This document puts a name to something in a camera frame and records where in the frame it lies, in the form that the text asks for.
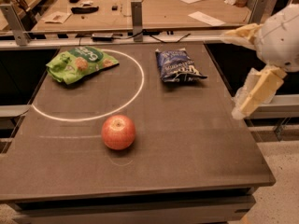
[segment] chip bag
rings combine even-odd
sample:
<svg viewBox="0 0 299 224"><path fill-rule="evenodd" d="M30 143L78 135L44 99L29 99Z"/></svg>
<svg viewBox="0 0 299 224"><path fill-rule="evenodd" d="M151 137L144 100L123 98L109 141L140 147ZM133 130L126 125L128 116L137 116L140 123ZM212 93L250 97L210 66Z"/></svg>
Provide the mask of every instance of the chip bag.
<svg viewBox="0 0 299 224"><path fill-rule="evenodd" d="M118 60L100 49L77 47L58 54L46 66L49 75L68 85L118 63Z"/></svg>
<svg viewBox="0 0 299 224"><path fill-rule="evenodd" d="M193 82L207 78L194 66L186 49L168 51L156 50L158 68L163 82Z"/></svg>

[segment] brown desk surface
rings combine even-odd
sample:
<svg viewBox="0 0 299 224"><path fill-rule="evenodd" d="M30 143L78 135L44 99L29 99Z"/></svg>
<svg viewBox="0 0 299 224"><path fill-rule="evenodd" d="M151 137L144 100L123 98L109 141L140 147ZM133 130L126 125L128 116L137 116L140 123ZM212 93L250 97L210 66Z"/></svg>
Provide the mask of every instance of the brown desk surface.
<svg viewBox="0 0 299 224"><path fill-rule="evenodd" d="M92 0L93 6L99 6L95 13L72 14L64 24L50 24L39 21L34 30L38 31L70 31L70 30L130 30L132 18L123 15L131 15L132 0ZM118 5L117 11L112 11L112 6ZM57 0L43 15L48 16L52 12L71 12L71 7L79 7L68 0ZM223 0L204 0L187 4L179 0L144 0L142 3L142 16L144 29L189 29L209 28L210 25L189 17L188 15L200 11L208 16L226 22L225 25L245 24L249 17L249 9L227 5Z"/></svg>
<svg viewBox="0 0 299 224"><path fill-rule="evenodd" d="M185 47L205 75L192 85L163 84L155 50ZM136 62L109 51L120 65L66 86L47 76L7 154L0 158L0 201L132 193L236 189L272 185L274 177L199 42L107 45L144 71L144 86L118 113L134 122L132 146L104 146L101 116L126 104L141 85Z"/></svg>

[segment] metal post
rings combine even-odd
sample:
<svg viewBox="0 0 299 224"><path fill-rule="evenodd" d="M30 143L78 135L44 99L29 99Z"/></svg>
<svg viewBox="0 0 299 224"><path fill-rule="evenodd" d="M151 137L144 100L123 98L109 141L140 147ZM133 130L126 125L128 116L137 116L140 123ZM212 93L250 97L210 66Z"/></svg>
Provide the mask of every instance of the metal post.
<svg viewBox="0 0 299 224"><path fill-rule="evenodd" d="M142 2L131 1L132 25L134 41L143 41L142 35Z"/></svg>
<svg viewBox="0 0 299 224"><path fill-rule="evenodd" d="M260 23L268 0L255 0L249 23Z"/></svg>
<svg viewBox="0 0 299 224"><path fill-rule="evenodd" d="M0 8L7 19L15 41L19 46L26 46L30 42L30 36L25 33L25 29L17 15L15 8L11 4L1 4Z"/></svg>

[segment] blue chip bag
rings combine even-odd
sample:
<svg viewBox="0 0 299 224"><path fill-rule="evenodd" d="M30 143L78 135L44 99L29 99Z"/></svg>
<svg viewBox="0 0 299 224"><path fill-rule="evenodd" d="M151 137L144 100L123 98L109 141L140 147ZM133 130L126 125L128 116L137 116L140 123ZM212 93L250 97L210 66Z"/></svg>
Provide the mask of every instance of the blue chip bag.
<svg viewBox="0 0 299 224"><path fill-rule="evenodd" d="M186 49L168 51L156 50L158 68L163 82L194 82L207 78L194 66Z"/></svg>

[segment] white curved line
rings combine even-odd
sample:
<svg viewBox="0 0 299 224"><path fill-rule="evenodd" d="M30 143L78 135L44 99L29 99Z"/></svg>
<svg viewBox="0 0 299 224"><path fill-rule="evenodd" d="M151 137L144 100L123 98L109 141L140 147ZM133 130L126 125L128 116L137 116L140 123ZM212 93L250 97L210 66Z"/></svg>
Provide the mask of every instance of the white curved line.
<svg viewBox="0 0 299 224"><path fill-rule="evenodd" d="M143 85L144 85L144 72L143 72L143 69L141 67L141 65L139 64L139 62L137 60L135 60L133 57L125 54L125 53L122 53L120 51L116 51L116 50L112 50L112 49L103 49L103 51L107 51L107 52L115 52L115 53L118 53L120 55L123 55L129 59L131 59L134 63L137 64L138 68L140 69L140 72L141 72L141 84L140 84L140 87L137 91L137 93L127 102L125 103L124 105L122 105L121 107L117 108L117 109L114 109L110 112L107 112L106 114L103 114L103 115L100 115L100 116L94 116L94 117L90 117L90 118L82 118L82 119L64 119L64 118L58 118L58 117L54 117L54 116L50 116L50 115L47 115L46 113L40 111L35 105L32 105L33 109L39 113L40 115L44 116L44 117L47 117L49 119L55 119L55 120L59 120L59 121L66 121L66 122L82 122L82 121L89 121L89 120L95 120L95 119L100 119L102 117L106 117L106 116L109 116L113 113L116 113L118 111L120 111L121 109L125 108L126 106L128 106L137 96L138 94L141 92L142 88L143 88Z"/></svg>

